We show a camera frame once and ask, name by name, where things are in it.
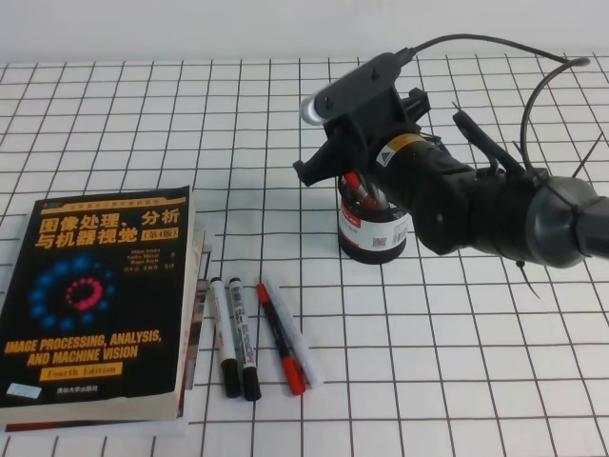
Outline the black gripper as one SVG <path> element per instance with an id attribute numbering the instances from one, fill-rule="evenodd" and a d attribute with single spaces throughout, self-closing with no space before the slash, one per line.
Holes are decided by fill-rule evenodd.
<path id="1" fill-rule="evenodd" d="M 428 113 L 428 94 L 418 88 L 401 98 L 386 89 L 350 112 L 323 122 L 325 142 L 307 161 L 293 164 L 310 187 L 350 171 L 365 172 L 383 146 L 406 132 L 418 133 L 417 121 Z"/>

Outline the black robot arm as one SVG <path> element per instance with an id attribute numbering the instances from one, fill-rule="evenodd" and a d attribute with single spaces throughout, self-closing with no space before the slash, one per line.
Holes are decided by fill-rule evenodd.
<path id="1" fill-rule="evenodd" d="M 427 94 L 394 89 L 340 112 L 320 93 L 301 117 L 324 127 L 327 140 L 294 165 L 303 184 L 358 171 L 408 213 L 422 243 L 436 254 L 474 248 L 517 262 L 568 268 L 608 255 L 608 200 L 577 177 L 508 166 L 498 159 L 474 169 L 443 143 L 421 134 Z"/>

